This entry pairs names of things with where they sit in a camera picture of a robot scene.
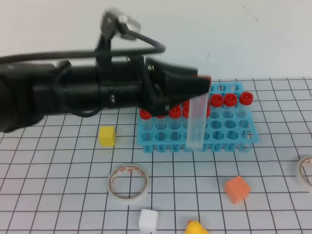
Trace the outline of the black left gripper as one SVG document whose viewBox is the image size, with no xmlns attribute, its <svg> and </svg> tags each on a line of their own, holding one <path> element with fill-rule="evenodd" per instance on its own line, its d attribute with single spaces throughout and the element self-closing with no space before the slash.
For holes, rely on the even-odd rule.
<svg viewBox="0 0 312 234">
<path fill-rule="evenodd" d="M 164 98 L 156 95 L 149 74 L 164 80 Z M 125 62 L 113 62 L 107 84 L 107 107 L 137 106 L 153 116 L 165 116 L 174 106 L 210 90 L 211 76 L 198 76 L 196 68 L 172 65 L 135 56 Z"/>
</svg>

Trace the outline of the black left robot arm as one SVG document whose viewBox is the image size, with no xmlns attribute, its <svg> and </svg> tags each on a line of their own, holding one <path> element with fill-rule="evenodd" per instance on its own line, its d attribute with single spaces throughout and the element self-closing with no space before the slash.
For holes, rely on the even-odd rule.
<svg viewBox="0 0 312 234">
<path fill-rule="evenodd" d="M 0 68 L 0 130 L 9 133 L 44 116 L 91 117 L 102 109 L 137 106 L 164 116 L 184 101 L 209 92 L 210 76 L 143 56 L 103 59 L 91 66 L 15 63 Z"/>
</svg>

